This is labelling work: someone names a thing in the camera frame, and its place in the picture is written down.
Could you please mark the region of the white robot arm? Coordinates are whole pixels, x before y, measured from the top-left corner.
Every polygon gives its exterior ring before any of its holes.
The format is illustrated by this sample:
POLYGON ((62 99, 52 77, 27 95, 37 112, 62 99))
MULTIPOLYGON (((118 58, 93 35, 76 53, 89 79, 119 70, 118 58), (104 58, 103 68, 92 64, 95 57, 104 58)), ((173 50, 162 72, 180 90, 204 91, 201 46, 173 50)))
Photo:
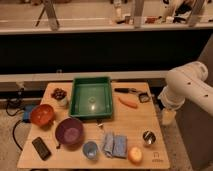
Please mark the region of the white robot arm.
POLYGON ((163 105, 162 124, 169 125, 188 99, 213 116, 213 87, 205 80, 207 66, 199 61, 175 67, 166 74, 166 85, 158 96, 163 105))

